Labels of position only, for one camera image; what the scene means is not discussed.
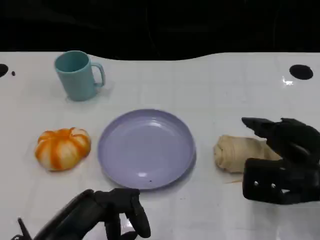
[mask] white table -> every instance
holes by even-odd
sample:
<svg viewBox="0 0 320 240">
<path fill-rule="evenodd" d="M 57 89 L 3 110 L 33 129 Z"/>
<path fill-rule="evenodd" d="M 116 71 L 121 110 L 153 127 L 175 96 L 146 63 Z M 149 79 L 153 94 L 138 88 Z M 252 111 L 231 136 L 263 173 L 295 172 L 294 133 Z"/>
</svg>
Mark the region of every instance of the white table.
<svg viewBox="0 0 320 240">
<path fill-rule="evenodd" d="M 253 136 L 241 117 L 296 118 L 320 130 L 320 54 L 226 53 L 183 61 L 101 63 L 114 89 L 86 102 L 71 102 L 54 71 L 58 52 L 2 52 L 9 73 L 0 78 L 0 235 L 19 233 L 21 216 L 34 237 L 81 191 L 116 187 L 97 160 L 103 129 L 117 116 L 141 108 L 177 115 L 197 147 L 193 172 L 170 188 L 144 192 L 150 240 L 315 240 L 320 238 L 318 202 L 275 206 L 242 196 L 239 179 L 216 169 L 213 145 L 222 134 Z M 294 79 L 293 64 L 309 65 L 314 77 Z M 45 130 L 80 127 L 92 137 L 89 156 L 75 169 L 49 173 L 34 158 Z M 130 229 L 123 220 L 123 230 Z M 105 239 L 102 225 L 86 239 Z"/>
</svg>

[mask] black hole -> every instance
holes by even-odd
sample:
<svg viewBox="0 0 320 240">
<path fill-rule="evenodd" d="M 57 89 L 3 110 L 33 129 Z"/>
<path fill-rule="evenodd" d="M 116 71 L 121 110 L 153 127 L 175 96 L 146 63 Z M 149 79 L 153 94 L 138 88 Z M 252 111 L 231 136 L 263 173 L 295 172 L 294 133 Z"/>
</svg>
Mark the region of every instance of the black hole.
<svg viewBox="0 0 320 240">
<path fill-rule="evenodd" d="M 8 72 L 9 68 L 5 64 L 0 64 L 0 78 Z"/>
<path fill-rule="evenodd" d="M 308 80 L 314 76 L 314 73 L 312 72 L 311 68 L 306 65 L 293 65 L 290 67 L 289 71 L 292 76 L 300 80 Z"/>
</svg>

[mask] toy food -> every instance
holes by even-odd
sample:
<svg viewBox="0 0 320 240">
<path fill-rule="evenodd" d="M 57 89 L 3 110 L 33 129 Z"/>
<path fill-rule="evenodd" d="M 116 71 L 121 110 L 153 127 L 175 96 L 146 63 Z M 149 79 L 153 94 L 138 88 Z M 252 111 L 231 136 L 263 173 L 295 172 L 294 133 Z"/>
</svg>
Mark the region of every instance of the toy food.
<svg viewBox="0 0 320 240">
<path fill-rule="evenodd" d="M 50 171 L 63 171 L 73 168 L 91 150 L 88 133 L 80 128 L 62 128 L 45 131 L 38 138 L 35 157 Z"/>
<path fill-rule="evenodd" d="M 222 135 L 213 147 L 216 165 L 229 173 L 243 173 L 247 159 L 279 160 L 266 143 L 251 137 Z"/>
</svg>

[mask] mug handle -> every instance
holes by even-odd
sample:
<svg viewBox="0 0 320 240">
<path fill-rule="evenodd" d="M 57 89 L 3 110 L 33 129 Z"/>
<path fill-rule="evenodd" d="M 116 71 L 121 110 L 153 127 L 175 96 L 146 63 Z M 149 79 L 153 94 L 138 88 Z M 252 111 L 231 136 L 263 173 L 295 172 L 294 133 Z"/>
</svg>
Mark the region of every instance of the mug handle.
<svg viewBox="0 0 320 240">
<path fill-rule="evenodd" d="M 101 83 L 95 82 L 94 85 L 96 87 L 99 87 L 99 88 L 103 87 L 105 85 L 105 83 L 106 83 L 106 75 L 105 75 L 104 68 L 102 67 L 102 65 L 100 63 L 97 63 L 97 62 L 92 62 L 91 66 L 92 67 L 97 67 L 99 69 L 99 71 L 101 73 L 101 78 L 102 78 L 102 82 Z"/>
</svg>

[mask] teal mug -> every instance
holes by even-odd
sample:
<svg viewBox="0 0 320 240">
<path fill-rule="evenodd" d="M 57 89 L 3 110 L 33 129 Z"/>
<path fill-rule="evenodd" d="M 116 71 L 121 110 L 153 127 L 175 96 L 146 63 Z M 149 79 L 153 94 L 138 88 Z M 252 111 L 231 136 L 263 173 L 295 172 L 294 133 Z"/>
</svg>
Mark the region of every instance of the teal mug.
<svg viewBox="0 0 320 240">
<path fill-rule="evenodd" d="M 95 82 L 92 66 L 100 70 L 102 82 Z M 97 94 L 97 88 L 105 85 L 104 68 L 97 62 L 91 62 L 83 51 L 67 51 L 54 62 L 64 90 L 73 101 L 85 101 Z"/>
</svg>

